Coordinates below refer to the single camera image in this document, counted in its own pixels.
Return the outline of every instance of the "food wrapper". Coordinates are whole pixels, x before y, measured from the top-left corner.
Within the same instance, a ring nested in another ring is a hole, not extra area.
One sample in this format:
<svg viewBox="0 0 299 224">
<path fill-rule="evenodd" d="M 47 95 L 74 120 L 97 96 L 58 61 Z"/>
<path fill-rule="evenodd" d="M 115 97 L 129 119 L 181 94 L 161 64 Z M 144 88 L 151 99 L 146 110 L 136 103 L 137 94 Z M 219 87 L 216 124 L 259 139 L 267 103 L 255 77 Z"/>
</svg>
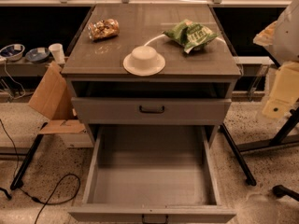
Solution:
<svg viewBox="0 0 299 224">
<path fill-rule="evenodd" d="M 120 32 L 119 23 L 113 19 L 101 20 L 88 24 L 89 37 L 92 41 L 117 35 Z"/>
<path fill-rule="evenodd" d="M 277 25 L 277 21 L 272 22 L 270 25 L 268 25 L 266 28 L 264 28 L 260 33 L 258 33 L 253 38 L 253 43 L 259 45 L 259 46 L 270 46 L 273 44 L 273 35 L 274 30 Z"/>
<path fill-rule="evenodd" d="M 163 32 L 174 41 L 184 47 L 188 54 L 192 49 L 203 49 L 208 43 L 214 40 L 217 35 L 209 28 L 200 23 L 184 20 L 172 29 Z"/>
</svg>

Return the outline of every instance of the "black drawer handle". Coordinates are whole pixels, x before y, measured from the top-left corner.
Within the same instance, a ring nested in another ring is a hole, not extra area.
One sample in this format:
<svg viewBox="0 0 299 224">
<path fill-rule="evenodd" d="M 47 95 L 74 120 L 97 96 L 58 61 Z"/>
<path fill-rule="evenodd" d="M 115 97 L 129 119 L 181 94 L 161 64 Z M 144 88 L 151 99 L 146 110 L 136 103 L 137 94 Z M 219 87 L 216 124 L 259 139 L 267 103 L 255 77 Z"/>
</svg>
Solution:
<svg viewBox="0 0 299 224">
<path fill-rule="evenodd" d="M 146 218 L 142 215 L 142 224 L 167 224 L 168 223 L 168 215 L 165 216 L 165 222 L 160 223 L 153 223 L 153 222 L 146 222 Z"/>
<path fill-rule="evenodd" d="M 145 114 L 162 114 L 165 111 L 165 107 L 163 105 L 161 108 L 145 108 L 141 105 L 139 111 Z"/>
</svg>

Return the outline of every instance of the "green chip bag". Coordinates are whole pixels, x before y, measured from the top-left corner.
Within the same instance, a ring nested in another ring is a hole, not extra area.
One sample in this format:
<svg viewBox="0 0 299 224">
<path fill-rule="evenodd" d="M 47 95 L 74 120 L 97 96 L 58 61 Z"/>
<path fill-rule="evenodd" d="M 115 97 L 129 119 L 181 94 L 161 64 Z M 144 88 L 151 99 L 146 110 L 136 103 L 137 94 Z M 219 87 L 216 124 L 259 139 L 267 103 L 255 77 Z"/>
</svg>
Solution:
<svg viewBox="0 0 299 224">
<path fill-rule="evenodd" d="M 172 29 L 163 32 L 184 47 L 188 54 L 192 49 L 199 50 L 214 40 L 217 35 L 200 23 L 184 20 Z"/>
</svg>

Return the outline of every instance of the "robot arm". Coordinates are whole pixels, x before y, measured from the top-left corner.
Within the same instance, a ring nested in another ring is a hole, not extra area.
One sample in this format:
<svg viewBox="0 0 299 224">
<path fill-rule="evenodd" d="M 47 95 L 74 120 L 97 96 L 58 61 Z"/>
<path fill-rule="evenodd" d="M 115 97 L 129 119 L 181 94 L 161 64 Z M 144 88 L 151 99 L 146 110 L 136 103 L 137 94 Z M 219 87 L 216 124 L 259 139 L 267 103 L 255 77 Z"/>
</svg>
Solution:
<svg viewBox="0 0 299 224">
<path fill-rule="evenodd" d="M 299 0 L 293 0 L 281 13 L 271 42 L 265 48 L 281 66 L 262 114 L 280 119 L 299 98 Z"/>
</svg>

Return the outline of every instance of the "cabinet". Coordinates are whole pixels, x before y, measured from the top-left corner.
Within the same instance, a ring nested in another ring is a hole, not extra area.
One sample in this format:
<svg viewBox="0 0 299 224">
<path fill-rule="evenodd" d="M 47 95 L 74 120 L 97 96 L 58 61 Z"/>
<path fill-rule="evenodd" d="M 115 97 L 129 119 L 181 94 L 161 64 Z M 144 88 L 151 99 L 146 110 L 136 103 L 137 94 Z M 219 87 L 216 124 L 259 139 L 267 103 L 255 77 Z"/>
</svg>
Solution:
<svg viewBox="0 0 299 224">
<path fill-rule="evenodd" d="M 103 4 L 91 22 L 112 18 L 116 37 L 92 42 L 85 28 L 63 76 L 78 118 L 94 141 L 81 207 L 83 221 L 228 221 L 209 155 L 231 103 L 239 69 L 209 7 L 199 4 Z M 128 74 L 122 62 L 133 48 L 189 19 L 219 37 L 204 50 L 183 53 L 167 37 L 150 46 L 165 68 L 150 77 Z"/>
</svg>

